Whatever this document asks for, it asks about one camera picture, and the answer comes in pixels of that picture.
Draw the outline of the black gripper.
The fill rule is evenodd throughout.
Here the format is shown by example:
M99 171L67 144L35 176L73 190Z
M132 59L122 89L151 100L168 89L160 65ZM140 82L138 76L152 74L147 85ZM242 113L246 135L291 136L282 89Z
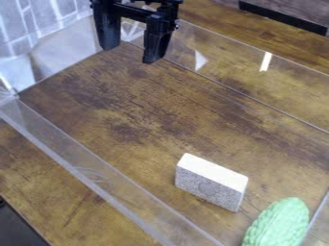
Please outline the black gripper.
M183 0L89 0L100 47L108 51L119 46L120 18L146 22L143 63L160 60L178 29Z

